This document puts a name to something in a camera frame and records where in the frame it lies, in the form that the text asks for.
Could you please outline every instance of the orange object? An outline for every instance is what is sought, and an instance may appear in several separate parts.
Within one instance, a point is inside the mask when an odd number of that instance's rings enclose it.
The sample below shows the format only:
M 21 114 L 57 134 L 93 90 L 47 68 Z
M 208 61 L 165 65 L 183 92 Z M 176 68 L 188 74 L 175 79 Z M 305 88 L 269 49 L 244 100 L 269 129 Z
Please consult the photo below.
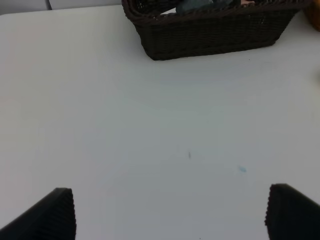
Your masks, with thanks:
M 320 31 L 320 0 L 314 0 L 305 10 L 309 22 Z

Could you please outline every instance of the white wall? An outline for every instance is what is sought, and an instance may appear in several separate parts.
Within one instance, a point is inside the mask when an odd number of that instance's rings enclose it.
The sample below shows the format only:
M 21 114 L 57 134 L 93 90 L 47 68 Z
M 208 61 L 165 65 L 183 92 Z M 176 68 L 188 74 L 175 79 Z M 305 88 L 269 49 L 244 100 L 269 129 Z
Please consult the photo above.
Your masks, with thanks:
M 45 0 L 0 0 L 0 15 L 47 10 Z
M 52 9 L 70 9 L 106 5 L 120 5 L 121 0 L 50 0 Z

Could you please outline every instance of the white table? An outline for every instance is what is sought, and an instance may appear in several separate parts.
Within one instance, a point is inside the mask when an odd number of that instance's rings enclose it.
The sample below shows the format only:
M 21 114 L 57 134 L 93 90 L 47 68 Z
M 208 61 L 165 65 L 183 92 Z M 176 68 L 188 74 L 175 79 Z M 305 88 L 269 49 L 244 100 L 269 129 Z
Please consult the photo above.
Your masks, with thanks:
M 319 70 L 302 15 L 272 47 L 170 61 L 121 6 L 1 16 L 0 226 L 69 187 L 77 240 L 267 240 L 271 184 L 320 202 Z

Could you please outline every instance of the wicker basket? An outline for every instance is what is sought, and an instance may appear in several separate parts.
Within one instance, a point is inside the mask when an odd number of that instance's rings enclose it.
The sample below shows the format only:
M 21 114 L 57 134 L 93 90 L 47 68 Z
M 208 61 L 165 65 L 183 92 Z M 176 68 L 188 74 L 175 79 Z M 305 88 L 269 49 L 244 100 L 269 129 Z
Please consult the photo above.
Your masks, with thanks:
M 320 31 L 320 0 L 314 0 L 304 11 L 309 22 Z
M 153 60 L 222 54 L 273 45 L 312 0 L 265 0 L 224 9 L 161 14 L 181 0 L 122 0 Z

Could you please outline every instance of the blue speck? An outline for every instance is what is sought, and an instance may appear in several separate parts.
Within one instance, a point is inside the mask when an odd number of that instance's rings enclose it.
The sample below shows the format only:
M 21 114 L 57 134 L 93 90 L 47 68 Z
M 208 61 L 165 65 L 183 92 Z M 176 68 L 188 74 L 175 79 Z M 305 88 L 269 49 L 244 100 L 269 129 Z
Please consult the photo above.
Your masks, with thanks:
M 244 166 L 238 166 L 240 172 L 246 173 L 247 169 Z

